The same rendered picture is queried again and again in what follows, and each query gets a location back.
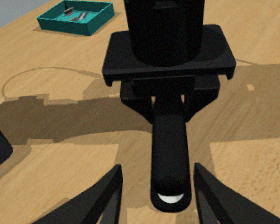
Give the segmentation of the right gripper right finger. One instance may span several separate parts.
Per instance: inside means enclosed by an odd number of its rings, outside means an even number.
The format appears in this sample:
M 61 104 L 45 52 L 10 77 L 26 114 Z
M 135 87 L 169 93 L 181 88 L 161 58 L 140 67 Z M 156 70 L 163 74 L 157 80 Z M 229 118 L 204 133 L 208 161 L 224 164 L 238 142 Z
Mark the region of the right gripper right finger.
M 200 163 L 194 163 L 193 181 L 200 224 L 280 224 L 279 217 L 224 185 Z

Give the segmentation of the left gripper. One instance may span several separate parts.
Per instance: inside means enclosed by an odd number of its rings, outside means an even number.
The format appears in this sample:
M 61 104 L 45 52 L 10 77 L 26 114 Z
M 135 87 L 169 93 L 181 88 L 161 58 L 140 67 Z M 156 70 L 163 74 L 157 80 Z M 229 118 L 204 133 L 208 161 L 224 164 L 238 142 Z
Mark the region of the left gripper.
M 236 60 L 221 27 L 203 25 L 204 4 L 205 0 L 124 0 L 130 34 L 111 34 L 102 74 L 108 87 L 121 81 L 121 102 L 150 124 L 151 97 L 184 95 L 188 123 L 218 98 L 218 75 L 233 78 Z

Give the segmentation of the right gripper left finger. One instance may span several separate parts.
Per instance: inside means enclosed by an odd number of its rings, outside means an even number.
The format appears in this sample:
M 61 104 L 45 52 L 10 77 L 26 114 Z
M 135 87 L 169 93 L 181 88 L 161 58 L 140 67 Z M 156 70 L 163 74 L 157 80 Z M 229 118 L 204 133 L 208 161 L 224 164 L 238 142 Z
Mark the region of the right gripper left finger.
M 122 188 L 122 168 L 116 164 L 93 186 L 32 224 L 96 224 L 102 213 L 99 224 L 118 224 Z

